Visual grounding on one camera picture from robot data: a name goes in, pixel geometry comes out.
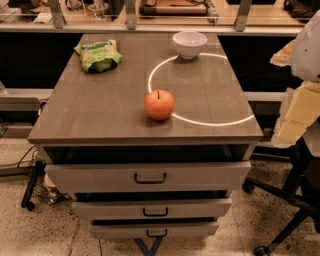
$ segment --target table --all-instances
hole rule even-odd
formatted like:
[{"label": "table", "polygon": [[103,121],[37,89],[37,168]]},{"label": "table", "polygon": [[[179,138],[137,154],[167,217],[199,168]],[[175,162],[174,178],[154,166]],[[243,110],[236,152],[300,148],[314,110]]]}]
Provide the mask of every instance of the table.
[{"label": "table", "polygon": [[[135,15],[137,25],[192,25],[212,27],[213,24],[206,16],[144,16],[139,14],[141,0],[135,1]],[[229,5],[226,0],[212,1],[219,14],[217,26],[233,26],[238,14],[239,5]],[[121,25],[126,24],[127,12],[123,8],[119,17],[113,21],[109,17],[106,19],[94,19],[91,11],[80,10],[72,12],[64,5],[61,5],[62,12],[67,24],[96,24],[96,25]],[[273,5],[252,5],[248,16],[248,26],[279,26],[303,27],[304,23],[292,18],[283,8],[283,0],[277,0]]]},{"label": "table", "polygon": [[[95,238],[208,236],[218,228],[262,137],[215,34],[192,60],[172,33],[85,34],[117,40],[114,69],[88,74],[74,53],[29,135],[46,172]],[[150,90],[175,98],[158,122],[144,111]]]}]

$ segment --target chair leg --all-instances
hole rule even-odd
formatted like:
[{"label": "chair leg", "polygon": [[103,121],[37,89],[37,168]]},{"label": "chair leg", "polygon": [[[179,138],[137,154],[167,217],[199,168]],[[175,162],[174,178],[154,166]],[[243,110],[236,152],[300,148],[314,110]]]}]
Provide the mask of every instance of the chair leg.
[{"label": "chair leg", "polygon": [[268,252],[274,251],[308,216],[309,215],[303,209],[300,209],[289,224],[267,247]]},{"label": "chair leg", "polygon": [[261,182],[259,180],[247,177],[246,180],[245,180],[244,185],[242,186],[243,190],[245,192],[247,192],[247,193],[251,193],[253,191],[254,187],[261,188],[261,189],[271,193],[272,195],[275,195],[277,197],[285,199],[282,189],[279,189],[279,188],[274,187],[272,185],[263,183],[263,182]]}]

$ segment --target terrazzo floor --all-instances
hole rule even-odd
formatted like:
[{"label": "terrazzo floor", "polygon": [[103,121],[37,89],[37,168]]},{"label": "terrazzo floor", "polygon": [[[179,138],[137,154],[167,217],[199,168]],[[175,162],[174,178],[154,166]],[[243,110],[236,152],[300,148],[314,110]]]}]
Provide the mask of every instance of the terrazzo floor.
[{"label": "terrazzo floor", "polygon": [[[18,162],[31,147],[25,138],[0,138],[0,166]],[[32,158],[32,151],[25,160]],[[288,160],[251,160],[254,175],[271,181],[281,180],[290,169]],[[33,199],[33,211],[21,208],[27,176],[0,178],[0,256],[138,256],[143,255],[132,239],[99,240],[88,231],[67,200],[48,205]],[[243,256],[268,243],[292,218],[296,209],[282,200],[255,189],[252,194],[232,192],[233,204],[218,219],[216,234],[206,238],[164,238],[157,256]],[[153,240],[144,240],[151,245]],[[311,219],[305,220],[272,255],[320,255],[320,235]]]}]

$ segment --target projected light circle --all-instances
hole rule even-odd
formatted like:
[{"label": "projected light circle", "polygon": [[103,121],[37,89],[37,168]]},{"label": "projected light circle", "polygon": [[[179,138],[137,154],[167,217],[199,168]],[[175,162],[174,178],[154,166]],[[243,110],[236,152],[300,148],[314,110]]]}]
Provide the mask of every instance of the projected light circle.
[{"label": "projected light circle", "polygon": [[[217,58],[222,58],[222,59],[227,59],[226,56],[222,56],[222,55],[219,55],[219,54],[213,54],[213,53],[200,53],[200,55],[203,55],[203,56],[211,56],[211,57],[217,57]],[[159,68],[161,68],[163,65],[165,65],[166,63],[172,61],[172,60],[175,60],[178,56],[174,56],[174,57],[171,57],[171,58],[168,58],[164,61],[162,61],[159,65],[157,65],[152,71],[151,71],[151,74],[149,76],[149,79],[148,79],[148,91],[149,93],[152,92],[152,78],[154,76],[154,74],[157,72],[157,70]],[[189,122],[189,123],[192,123],[192,124],[197,124],[197,125],[204,125],[204,126],[228,126],[228,125],[236,125],[236,124],[240,124],[240,123],[244,123],[248,120],[250,120],[251,118],[254,117],[254,115],[250,115],[246,118],[243,118],[243,119],[240,119],[240,120],[235,120],[235,121],[232,121],[232,122],[226,122],[226,123],[205,123],[205,122],[200,122],[200,121],[195,121],[195,120],[191,120],[191,119],[188,119],[188,118],[185,118],[185,117],[182,117],[182,116],[179,116],[178,114],[176,114],[175,112],[173,112],[171,114],[172,116],[182,120],[182,121],[185,121],[185,122]]]}]

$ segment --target red apple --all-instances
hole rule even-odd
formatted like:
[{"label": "red apple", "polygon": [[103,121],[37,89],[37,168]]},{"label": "red apple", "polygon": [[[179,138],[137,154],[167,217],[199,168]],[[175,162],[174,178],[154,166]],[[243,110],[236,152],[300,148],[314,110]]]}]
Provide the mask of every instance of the red apple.
[{"label": "red apple", "polygon": [[147,95],[144,107],[152,119],[158,121],[165,120],[173,112],[174,99],[165,90],[154,90]]}]

